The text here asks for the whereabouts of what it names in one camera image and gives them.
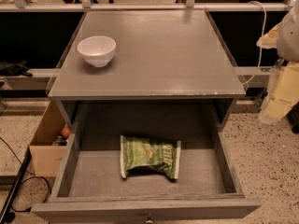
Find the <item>green bag of chips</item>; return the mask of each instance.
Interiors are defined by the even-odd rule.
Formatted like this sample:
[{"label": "green bag of chips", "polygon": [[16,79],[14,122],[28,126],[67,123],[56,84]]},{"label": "green bag of chips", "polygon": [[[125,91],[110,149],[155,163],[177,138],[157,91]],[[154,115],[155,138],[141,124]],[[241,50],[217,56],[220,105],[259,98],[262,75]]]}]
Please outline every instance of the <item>green bag of chips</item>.
[{"label": "green bag of chips", "polygon": [[121,176],[126,178],[130,170],[147,167],[178,179],[180,146],[180,141],[121,136]]}]

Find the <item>open drawer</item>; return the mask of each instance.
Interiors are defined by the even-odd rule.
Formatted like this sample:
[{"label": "open drawer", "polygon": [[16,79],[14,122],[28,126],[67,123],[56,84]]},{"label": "open drawer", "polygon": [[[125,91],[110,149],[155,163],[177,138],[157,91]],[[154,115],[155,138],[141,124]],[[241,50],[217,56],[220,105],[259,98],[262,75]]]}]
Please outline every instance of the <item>open drawer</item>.
[{"label": "open drawer", "polygon": [[[241,218],[260,206],[242,193],[213,101],[80,104],[53,192],[32,212],[55,222]],[[122,134],[180,140],[178,180],[121,178]]]}]

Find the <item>floor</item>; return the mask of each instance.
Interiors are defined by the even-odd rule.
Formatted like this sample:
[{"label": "floor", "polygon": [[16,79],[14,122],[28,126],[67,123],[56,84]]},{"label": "floor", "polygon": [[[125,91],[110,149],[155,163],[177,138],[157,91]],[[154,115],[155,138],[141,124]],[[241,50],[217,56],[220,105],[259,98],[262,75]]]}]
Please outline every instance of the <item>floor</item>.
[{"label": "floor", "polygon": [[[0,116],[0,136],[15,150],[20,160],[47,104],[47,101],[8,101],[7,109]],[[245,195],[259,198],[262,206],[240,220],[155,223],[299,224],[299,134],[292,133],[286,119],[265,125],[257,120],[257,116],[251,103],[240,102],[231,114],[224,132]],[[3,142],[0,142],[0,150],[0,175],[16,174],[19,169],[17,160]],[[0,189],[1,205],[7,196],[8,187]],[[17,210],[27,209],[32,203],[41,203],[45,195],[45,183],[32,179],[21,186],[13,207]],[[12,223],[47,224],[31,213],[17,213]]]}]

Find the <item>drawer handle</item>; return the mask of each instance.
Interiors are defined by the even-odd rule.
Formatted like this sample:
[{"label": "drawer handle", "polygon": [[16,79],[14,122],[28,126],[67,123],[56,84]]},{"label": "drawer handle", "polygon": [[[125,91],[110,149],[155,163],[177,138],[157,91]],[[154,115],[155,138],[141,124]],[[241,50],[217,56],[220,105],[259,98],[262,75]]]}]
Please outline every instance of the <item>drawer handle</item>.
[{"label": "drawer handle", "polygon": [[154,221],[151,219],[151,214],[148,214],[148,220],[146,220],[146,224],[153,224]]}]

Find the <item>bowl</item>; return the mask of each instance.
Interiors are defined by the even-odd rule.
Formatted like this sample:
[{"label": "bowl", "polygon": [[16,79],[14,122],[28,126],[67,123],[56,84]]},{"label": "bowl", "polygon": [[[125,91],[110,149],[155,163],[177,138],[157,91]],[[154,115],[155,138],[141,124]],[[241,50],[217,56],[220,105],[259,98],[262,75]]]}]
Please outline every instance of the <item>bowl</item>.
[{"label": "bowl", "polygon": [[77,50],[83,60],[95,67],[107,65],[113,58],[116,43],[107,36],[96,35],[78,43]]}]

